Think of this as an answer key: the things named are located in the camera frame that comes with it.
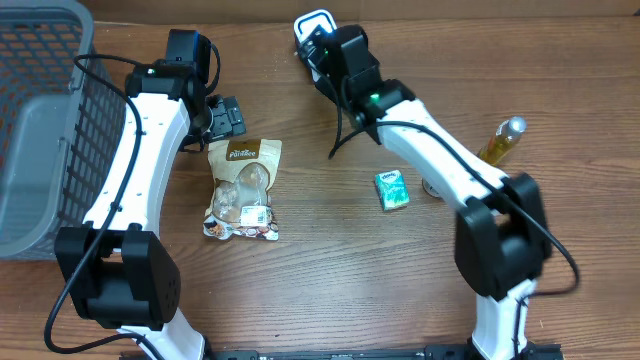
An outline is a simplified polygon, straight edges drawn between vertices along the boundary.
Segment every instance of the wooden tabletop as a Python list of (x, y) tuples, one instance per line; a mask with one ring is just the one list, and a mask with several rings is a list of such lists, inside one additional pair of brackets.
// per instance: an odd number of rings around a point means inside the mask
[[(399, 78), (471, 151), (522, 115), (529, 128), (504, 169), (539, 183), (549, 226), (581, 265), (578, 293), (535, 299), (527, 334), (566, 359), (640, 352), (640, 21), (638, 18), (362, 23), (384, 78)], [(291, 24), (196, 28), (222, 56), (217, 92), (235, 95), (245, 138), (280, 139), (271, 191), (278, 242), (206, 239), (213, 181), (205, 154), (179, 154), (160, 233), (182, 274), (180, 307), (216, 349), (415, 348), (462, 343), (475, 296), (453, 261), (453, 212), (397, 156), (359, 136), (333, 160), (336, 110), (294, 56)], [(98, 27), (95, 46), (151, 62), (171, 27)], [(108, 63), (123, 85), (128, 69)], [(399, 169), (411, 203), (383, 213), (375, 174)], [(63, 280), (53, 262), (0, 264), (0, 359), (62, 359), (42, 329)], [(569, 284), (561, 256), (541, 288)], [(67, 301), (54, 339), (71, 346), (112, 331)], [(115, 359), (132, 344), (69, 359)]]

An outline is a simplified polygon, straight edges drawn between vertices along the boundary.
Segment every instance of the teal packet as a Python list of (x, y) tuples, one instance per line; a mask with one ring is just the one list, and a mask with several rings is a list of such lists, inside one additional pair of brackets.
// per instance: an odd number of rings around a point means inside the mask
[(375, 183), (382, 203), (382, 210), (399, 209), (409, 203), (409, 192), (399, 170), (376, 175)]

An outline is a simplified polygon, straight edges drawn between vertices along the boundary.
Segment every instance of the brown bag label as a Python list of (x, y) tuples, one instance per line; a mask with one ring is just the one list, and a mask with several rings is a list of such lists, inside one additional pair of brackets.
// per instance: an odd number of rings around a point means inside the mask
[(260, 139), (229, 141), (227, 161), (257, 159), (260, 156)]

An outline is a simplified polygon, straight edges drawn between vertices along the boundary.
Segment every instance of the plastic basket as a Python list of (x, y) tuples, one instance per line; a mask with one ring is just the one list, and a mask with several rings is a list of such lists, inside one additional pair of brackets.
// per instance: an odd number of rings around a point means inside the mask
[(109, 172), (125, 105), (73, 65), (92, 41), (75, 1), (0, 0), (0, 258), (55, 258), (58, 229), (81, 224)]

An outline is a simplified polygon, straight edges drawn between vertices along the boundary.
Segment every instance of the silver cap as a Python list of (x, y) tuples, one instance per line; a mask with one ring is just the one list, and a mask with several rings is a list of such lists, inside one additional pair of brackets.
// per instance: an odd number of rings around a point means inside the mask
[(519, 137), (527, 130), (527, 121), (521, 116), (514, 116), (509, 119), (507, 126), (507, 136)]

